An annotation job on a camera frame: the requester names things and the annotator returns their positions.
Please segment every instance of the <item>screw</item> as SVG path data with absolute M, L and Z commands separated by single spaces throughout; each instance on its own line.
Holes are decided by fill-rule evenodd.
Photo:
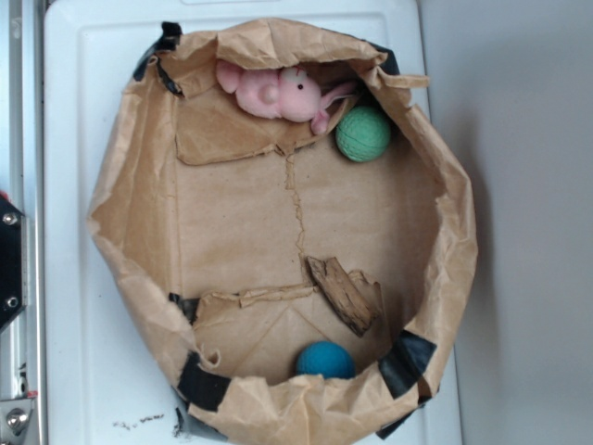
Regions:
M 15 408 L 6 416 L 6 423 L 12 429 L 15 436 L 18 436 L 27 426 L 29 416 L 19 408 Z
M 6 225 L 16 225 L 19 226 L 20 224 L 20 219 L 17 213 L 15 213 L 14 211 L 11 211 L 10 213 L 5 213 L 4 216 L 2 217 L 2 222 Z
M 7 299 L 5 299 L 4 305 L 8 309 L 15 309 L 19 305 L 19 299 L 16 297 L 8 297 Z

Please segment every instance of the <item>green ball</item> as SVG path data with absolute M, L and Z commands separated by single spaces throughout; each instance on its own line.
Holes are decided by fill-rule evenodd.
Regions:
M 340 151 L 355 162 L 377 159 L 387 150 L 391 121 L 373 107 L 356 107 L 340 121 L 335 141 Z

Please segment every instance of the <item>pink stuffed bunny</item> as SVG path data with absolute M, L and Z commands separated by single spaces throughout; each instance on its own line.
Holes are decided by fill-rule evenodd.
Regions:
M 356 82 L 342 83 L 326 95 L 300 67 L 282 70 L 244 70 L 219 60 L 216 78 L 222 89 L 235 93 L 243 110 L 261 118 L 285 118 L 293 122 L 311 121 L 314 134 L 327 131 L 330 116 L 325 111 L 336 99 L 347 97 Z

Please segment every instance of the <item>ball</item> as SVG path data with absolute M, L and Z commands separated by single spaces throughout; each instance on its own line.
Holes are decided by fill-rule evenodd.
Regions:
M 323 375 L 323 378 L 353 378 L 356 375 L 354 361 L 339 345 L 320 341 L 306 347 L 296 361 L 298 375 Z
M 377 159 L 387 150 L 391 121 L 377 108 L 355 107 L 338 123 L 335 141 L 340 151 L 355 162 Z

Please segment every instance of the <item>crumpled paper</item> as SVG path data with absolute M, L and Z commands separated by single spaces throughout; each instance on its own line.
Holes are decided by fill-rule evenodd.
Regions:
M 155 60 L 142 81 L 130 82 L 88 227 L 174 387 L 191 351 L 205 355 L 210 372 L 239 375 L 216 412 L 191 404 L 189 413 L 235 443 L 343 445 L 434 396 L 470 293 L 477 246 L 470 181 L 422 111 L 409 106 L 408 88 L 426 79 L 387 75 L 379 67 L 385 55 L 370 44 L 283 19 L 184 35 L 176 51 L 158 56 L 183 95 L 163 87 Z M 216 58 L 247 69 L 307 63 L 324 85 L 355 76 L 400 133 L 383 157 L 354 164 L 330 134 L 315 138 L 307 125 L 257 118 L 250 124 L 221 95 Z M 330 130 L 352 105 L 332 110 Z M 209 121 L 199 121 L 203 109 Z M 283 293 L 312 285 L 305 255 L 336 256 L 347 271 L 380 284 L 379 293 L 365 295 L 384 314 L 362 339 L 332 318 L 315 290 Z M 258 289 L 274 297 L 241 302 L 266 295 Z M 169 301 L 171 292 L 204 298 L 196 329 Z M 295 308 L 306 316 L 299 319 Z M 352 346 L 360 373 L 352 380 L 284 380 L 285 342 L 245 354 L 265 337 L 259 333 L 266 321 L 278 340 L 295 333 L 292 349 L 323 336 Z M 331 334 L 318 324 L 330 325 Z M 221 326 L 228 341 L 214 342 L 214 330 L 208 338 L 204 329 Z M 321 332 L 308 337 L 309 328 Z M 372 356 L 378 359 L 402 328 L 437 348 L 425 384 L 394 400 Z M 357 356 L 365 341 L 373 344 L 370 355 Z M 243 355 L 233 355 L 234 345 Z

